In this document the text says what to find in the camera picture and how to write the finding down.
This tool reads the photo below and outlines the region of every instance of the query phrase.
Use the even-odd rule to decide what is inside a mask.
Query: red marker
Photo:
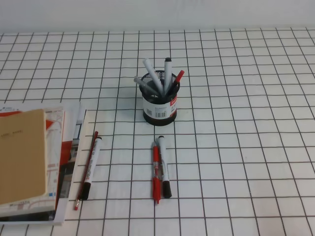
[[[181,70],[179,73],[178,73],[178,76],[176,77],[175,81],[173,82],[171,88],[169,89],[168,93],[167,93],[167,96],[171,95],[172,92],[174,91],[175,87],[177,86],[177,84],[179,84],[179,81],[181,80],[182,76],[184,75],[184,71]]]
[[[155,145],[153,147],[153,200],[158,202],[161,200],[161,186],[160,181],[158,177],[158,167],[159,167],[159,161],[158,161],[158,147]]]

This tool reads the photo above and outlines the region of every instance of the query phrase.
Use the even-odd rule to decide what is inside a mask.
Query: barcode
[[[147,108],[147,113],[152,116],[152,111]]]
[[[166,117],[166,112],[156,113],[156,117],[158,118]]]

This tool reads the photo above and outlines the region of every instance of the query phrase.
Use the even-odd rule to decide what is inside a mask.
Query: pen
[[[142,86],[144,90],[150,92],[156,96],[159,96],[158,92],[151,88],[147,83],[143,82],[140,78],[134,77],[133,81],[135,81],[138,85]]]
[[[161,186],[158,177],[158,147],[153,147],[153,200],[158,204],[161,200]]]
[[[164,94],[166,95],[172,85],[172,59],[165,58],[164,62]]]
[[[177,75],[177,77],[176,77],[174,83],[172,84],[172,86],[171,86],[171,88],[169,89],[169,91],[168,91],[168,93],[167,93],[166,96],[172,94],[172,92],[174,91],[175,87],[177,86],[177,84],[178,84],[179,81],[181,80],[181,78],[182,78],[182,76],[184,75],[184,73],[185,73],[185,72],[184,72],[183,70],[181,70],[181,71],[178,73],[178,75]]]
[[[80,199],[81,199],[81,193],[82,193],[82,189],[83,189],[83,183],[84,183],[85,177],[86,177],[86,175],[87,175],[88,164],[90,163],[90,159],[91,159],[91,156],[92,156],[92,151],[93,151],[94,143],[95,143],[95,140],[96,140],[97,136],[98,136],[98,132],[96,131],[96,132],[94,133],[94,137],[93,137],[93,140],[92,140],[91,149],[90,149],[90,152],[89,152],[89,157],[88,157],[88,160],[87,160],[87,162],[86,162],[85,169],[84,169],[84,172],[83,172],[83,176],[82,176],[82,180],[81,180],[81,183],[80,183],[80,187],[79,187],[77,199],[76,199],[75,205],[74,205],[74,210],[78,210],[78,208],[79,208]]]
[[[161,84],[161,80],[158,78],[156,71],[154,70],[152,64],[150,63],[150,60],[148,58],[143,59],[143,64],[147,68],[147,71],[149,72],[154,84],[157,87],[158,92],[161,94],[162,97],[164,97],[164,88]]]
[[[161,157],[161,166],[162,166],[162,188],[163,188],[163,197],[170,198],[172,197],[171,185],[168,177],[168,166],[167,166],[167,156],[166,156],[166,147],[165,147],[165,138],[164,136],[159,136],[159,153]]]
[[[92,180],[93,180],[93,173],[94,173],[94,169],[95,169],[97,159],[99,156],[99,150],[100,150],[101,144],[102,144],[102,138],[97,137],[95,139],[95,142],[94,142],[88,171],[87,171],[87,174],[86,174],[86,177],[84,180],[84,184],[83,184],[83,189],[82,189],[82,193],[81,193],[81,199],[82,200],[87,200],[89,198],[89,192],[90,192],[90,188],[91,188],[91,184],[92,184]]]

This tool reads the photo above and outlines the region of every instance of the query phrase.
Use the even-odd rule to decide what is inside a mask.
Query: book
[[[47,104],[36,104],[35,106],[14,105],[15,111],[34,109],[38,107],[45,107]],[[0,218],[0,225],[16,225],[16,224],[60,224],[65,219],[65,212],[69,198],[69,192],[73,184],[72,174],[77,166],[77,158],[86,158],[80,151],[82,149],[82,142],[79,142],[80,137],[84,136],[88,124],[84,122],[86,116],[85,108],[80,102],[57,103],[49,105],[49,107],[63,106],[65,110],[64,128],[63,128],[63,142],[60,156],[60,171],[57,190],[56,209],[52,211],[45,211],[41,213],[31,213],[24,215],[16,215],[10,217]],[[1,110],[7,110],[5,104],[0,104]]]
[[[2,109],[0,112],[15,111],[14,109]],[[55,210],[56,199],[57,199],[57,187],[58,187],[58,176],[59,176],[59,162],[61,155],[62,135],[63,135],[63,118],[64,110],[63,107],[55,108],[43,108],[46,115],[46,123],[49,121],[50,125],[46,129],[46,150],[47,150],[47,161],[45,168],[45,184],[47,186],[47,193],[41,197],[23,199],[22,201],[2,204],[0,205],[0,217],[30,214],[36,212],[44,212],[48,210]],[[22,116],[28,112],[23,112],[14,116]],[[21,150],[21,157],[26,161],[30,160],[28,156],[23,155]]]
[[[0,118],[0,204],[47,193],[45,129],[42,109]]]

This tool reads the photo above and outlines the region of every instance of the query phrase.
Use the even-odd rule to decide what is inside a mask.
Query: mesh pen holder
[[[157,70],[156,73],[162,85],[164,85],[164,70]],[[172,83],[175,79],[176,76],[172,74]],[[141,80],[155,91],[158,91],[149,73],[145,74]],[[158,97],[141,86],[139,88],[142,93],[143,117],[147,123],[156,126],[164,126],[175,120],[177,115],[177,92],[180,88],[180,84],[166,97]]]

